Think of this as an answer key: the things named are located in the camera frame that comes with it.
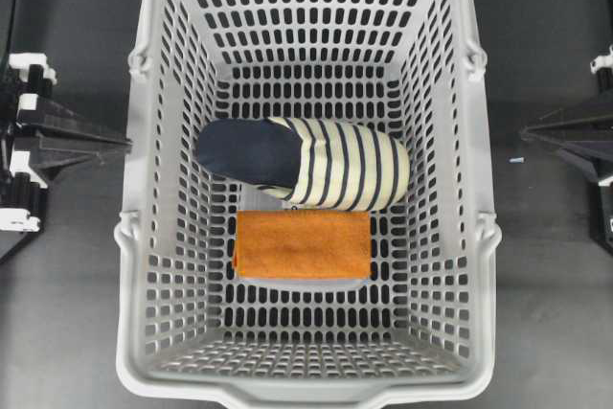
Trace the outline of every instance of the black bracket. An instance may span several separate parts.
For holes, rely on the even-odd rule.
[[[123,156],[131,143],[53,100],[42,54],[11,55],[16,0],[0,0],[0,261],[44,228],[46,197],[64,168]]]

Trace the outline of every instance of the slipper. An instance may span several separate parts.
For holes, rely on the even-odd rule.
[[[205,126],[198,162],[214,174],[306,208],[377,211],[409,184],[406,148],[361,125],[272,117]]]

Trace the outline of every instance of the gray plastic basket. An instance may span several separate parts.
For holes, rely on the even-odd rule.
[[[485,62],[472,0],[143,0],[115,231],[125,386],[233,407],[481,392],[501,235]],[[237,279],[237,210],[281,202],[211,176],[193,146],[211,120],[268,115],[363,124],[408,147],[407,195],[371,214],[364,285],[298,292]]]

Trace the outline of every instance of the black surface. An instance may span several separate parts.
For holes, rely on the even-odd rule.
[[[125,126],[140,0],[20,0],[20,50],[44,50],[55,97]],[[613,258],[589,237],[579,170],[519,129],[597,92],[589,62],[611,41],[606,0],[476,0],[488,51],[498,251],[496,367],[472,401],[407,408],[609,408]],[[524,156],[523,164],[510,157]],[[138,398],[114,369],[119,280],[112,228],[122,162],[67,171],[44,235],[0,266],[0,407],[184,408]]]

